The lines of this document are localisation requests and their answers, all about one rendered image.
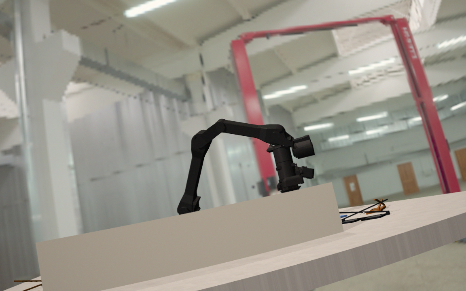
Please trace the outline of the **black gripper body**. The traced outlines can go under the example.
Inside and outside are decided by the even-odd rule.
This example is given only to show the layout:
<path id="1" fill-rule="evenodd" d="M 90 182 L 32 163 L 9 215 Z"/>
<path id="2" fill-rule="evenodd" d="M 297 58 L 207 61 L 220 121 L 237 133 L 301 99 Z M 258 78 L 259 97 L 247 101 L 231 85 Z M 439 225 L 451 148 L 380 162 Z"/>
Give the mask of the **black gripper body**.
<path id="1" fill-rule="evenodd" d="M 295 174 L 295 163 L 292 160 L 280 162 L 277 164 L 277 171 L 279 174 L 279 183 L 277 190 L 297 187 L 299 184 L 305 183 L 303 176 Z"/>

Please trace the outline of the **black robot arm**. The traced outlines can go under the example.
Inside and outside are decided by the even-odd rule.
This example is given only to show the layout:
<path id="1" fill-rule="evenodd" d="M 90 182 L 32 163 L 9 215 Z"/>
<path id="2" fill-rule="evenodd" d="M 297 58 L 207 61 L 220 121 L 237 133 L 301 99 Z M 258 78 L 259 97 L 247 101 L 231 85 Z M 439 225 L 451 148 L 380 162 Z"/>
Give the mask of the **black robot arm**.
<path id="1" fill-rule="evenodd" d="M 199 206 L 201 196 L 197 196 L 197 187 L 202 164 L 212 140 L 220 133 L 254 137 L 269 143 L 267 152 L 273 152 L 276 164 L 292 160 L 292 154 L 298 160 L 315 155 L 309 135 L 294 139 L 290 134 L 287 134 L 285 128 L 280 124 L 256 125 L 220 118 L 207 130 L 198 131 L 192 137 L 192 161 L 189 167 L 186 189 L 177 207 L 179 214 L 192 213 L 201 209 Z M 290 147 L 292 147 L 292 154 Z M 314 176 L 314 168 L 297 167 L 297 164 L 295 164 L 294 168 L 296 175 L 308 179 L 312 179 Z"/>

